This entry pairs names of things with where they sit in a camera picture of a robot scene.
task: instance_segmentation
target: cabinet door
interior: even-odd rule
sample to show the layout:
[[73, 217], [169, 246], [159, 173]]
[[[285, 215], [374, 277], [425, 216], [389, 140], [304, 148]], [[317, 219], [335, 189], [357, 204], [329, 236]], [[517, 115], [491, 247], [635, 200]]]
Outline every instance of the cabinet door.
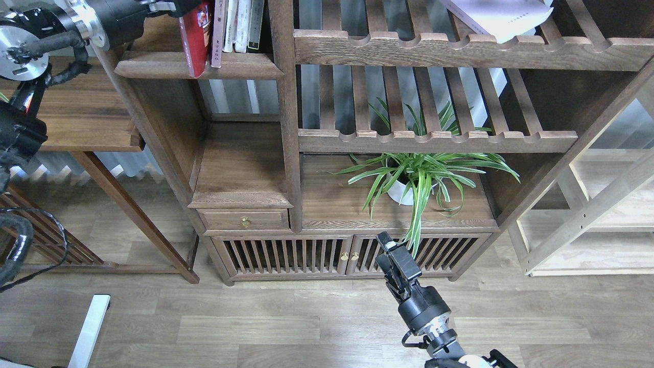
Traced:
[[[416, 263], [425, 276], [451, 276], [452, 269], [469, 257], [490, 234], [424, 234]], [[396, 242], [402, 235], [392, 234]], [[352, 243], [348, 275], [383, 275], [375, 258], [383, 252], [375, 235], [356, 235]]]
[[234, 279], [317, 278], [345, 274], [352, 236], [212, 237]]

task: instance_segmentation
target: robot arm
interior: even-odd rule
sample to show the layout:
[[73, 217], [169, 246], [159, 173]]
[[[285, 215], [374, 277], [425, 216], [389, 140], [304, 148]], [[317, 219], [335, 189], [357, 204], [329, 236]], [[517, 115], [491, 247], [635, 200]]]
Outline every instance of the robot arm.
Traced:
[[[432, 357], [426, 368], [517, 368], [499, 351], [490, 357], [466, 355], [456, 339], [456, 331], [447, 326], [452, 312], [433, 286], [423, 287], [418, 282], [422, 271], [411, 254], [382, 232], [377, 235], [384, 253], [375, 259], [384, 271], [388, 290], [398, 302], [398, 312], [409, 328], [402, 339], [407, 348], [427, 350]], [[417, 344], [407, 343], [411, 336], [423, 336]]]

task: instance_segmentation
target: potted plant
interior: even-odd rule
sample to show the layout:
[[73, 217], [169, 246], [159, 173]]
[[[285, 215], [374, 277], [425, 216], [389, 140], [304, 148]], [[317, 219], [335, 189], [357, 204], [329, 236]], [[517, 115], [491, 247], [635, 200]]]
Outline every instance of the potted plant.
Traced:
[[[377, 100], [388, 114], [386, 103], [380, 98]], [[370, 106], [390, 128], [387, 115], [373, 105]], [[419, 136], [425, 135], [427, 131], [422, 111], [418, 117], [411, 106], [406, 106], [413, 115], [414, 133]], [[438, 115], [443, 131], [450, 131], [453, 135], [460, 134], [451, 103], [448, 102]], [[464, 205], [464, 186], [476, 187], [474, 181], [461, 173], [485, 174], [486, 171], [481, 168], [489, 168], [505, 171], [520, 181], [518, 173], [513, 171], [500, 155], [494, 153], [382, 153], [378, 157], [368, 160], [360, 160], [354, 155], [350, 155], [350, 157], [355, 161], [355, 165], [335, 174], [349, 174], [372, 167], [348, 180], [348, 184], [352, 184], [365, 177], [373, 178], [368, 197], [362, 208], [363, 211], [370, 206], [371, 218], [379, 197], [385, 193], [388, 193], [400, 204], [408, 202], [409, 205], [413, 205], [411, 224], [401, 242], [406, 242], [406, 247], [414, 258], [420, 244], [422, 213], [427, 206], [429, 197], [431, 195], [436, 197], [436, 203], [444, 211], [445, 216], [454, 216]], [[450, 189], [446, 186], [447, 182], [451, 182], [458, 191], [458, 195], [461, 197], [460, 206], [444, 206], [444, 203], [451, 201]]]

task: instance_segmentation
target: brass knob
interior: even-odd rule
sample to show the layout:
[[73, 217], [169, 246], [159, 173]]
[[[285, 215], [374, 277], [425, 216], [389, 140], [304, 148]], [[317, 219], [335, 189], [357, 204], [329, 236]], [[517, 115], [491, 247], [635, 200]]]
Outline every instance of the brass knob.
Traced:
[[241, 227], [245, 227], [246, 229], [250, 227], [250, 224], [252, 221], [250, 221], [247, 217], [241, 217]]

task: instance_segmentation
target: shelf board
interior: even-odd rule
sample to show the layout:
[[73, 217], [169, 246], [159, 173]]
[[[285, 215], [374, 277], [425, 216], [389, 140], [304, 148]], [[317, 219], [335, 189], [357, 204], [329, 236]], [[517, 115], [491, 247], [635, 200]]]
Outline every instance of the shelf board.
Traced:
[[[654, 39], [646, 38], [650, 35], [641, 38], [625, 34], [626, 37], [604, 38], [593, 20], [593, 16], [604, 15], [594, 9], [591, 9], [593, 14], [589, 14], [583, 3], [578, 6], [580, 0], [574, 0], [574, 6], [568, 6], [572, 2], [558, 2], [550, 19], [537, 27], [537, 35], [516, 36], [502, 44], [498, 44], [492, 35], [473, 33], [452, 14], [457, 38], [450, 40], [445, 33], [434, 33], [422, 1], [408, 3], [407, 17], [414, 29], [411, 40], [402, 40], [396, 32], [388, 31], [383, 10], [367, 12], [367, 37], [351, 37], [346, 31], [341, 31], [339, 14], [334, 14], [334, 9], [340, 7], [330, 7], [329, 12], [323, 9], [324, 29], [295, 29], [296, 62], [638, 71], [654, 56]], [[651, 7], [647, 4], [641, 6], [642, 9], [633, 9], [634, 13], [648, 11]], [[336, 20], [326, 22], [326, 18]]]
[[491, 132], [477, 131], [470, 115], [470, 103], [463, 88], [460, 71], [445, 68], [461, 135], [441, 131], [441, 122], [434, 102], [434, 87], [427, 68], [413, 68], [415, 86], [428, 132], [417, 136], [405, 124], [398, 73], [394, 67], [384, 67], [383, 80], [391, 129], [373, 129], [366, 90], [366, 71], [352, 67], [354, 121], [335, 121], [334, 78], [330, 65], [320, 66], [320, 123], [318, 128], [299, 129], [300, 150], [303, 152], [378, 153], [378, 152], [493, 152], [493, 153], [564, 153], [577, 140], [573, 131], [543, 129], [519, 70], [505, 70], [511, 93], [517, 100], [517, 113], [503, 110], [488, 69], [475, 69], [489, 116]]
[[[305, 155], [302, 166], [303, 230], [379, 230], [405, 231], [411, 219], [411, 206], [400, 206], [387, 195], [380, 197], [373, 219], [366, 209], [362, 211], [372, 180], [363, 179], [352, 185], [347, 181], [353, 175], [334, 175], [352, 165], [348, 156]], [[474, 189], [466, 188], [465, 206], [454, 217], [443, 216], [432, 197], [422, 217], [423, 233], [439, 232], [493, 232], [497, 223], [492, 216], [486, 194], [478, 175], [471, 175], [477, 183]], [[453, 199], [452, 206], [460, 204]]]
[[[589, 149], [572, 164], [593, 198], [647, 150]], [[654, 183], [630, 194], [593, 226], [594, 231], [654, 231]]]
[[213, 123], [189, 208], [291, 208], [276, 122]]
[[[54, 73], [63, 71], [73, 58], [51, 56]], [[39, 119], [48, 128], [42, 151], [132, 151], [143, 149], [143, 140], [97, 58], [88, 74], [48, 88]], [[0, 90], [11, 97], [18, 82], [0, 81]]]
[[[524, 243], [535, 249], [565, 221], [542, 211], [531, 211], [519, 221]], [[551, 258], [532, 271], [533, 276], [573, 274], [654, 273], [654, 238], [651, 232], [587, 232], [571, 244], [556, 250]]]
[[[167, 16], [148, 18], [143, 37], [125, 51], [116, 73], [127, 78], [192, 79], [177, 20]], [[207, 68], [200, 79], [279, 79], [283, 73], [269, 54], [225, 52], [220, 68]]]

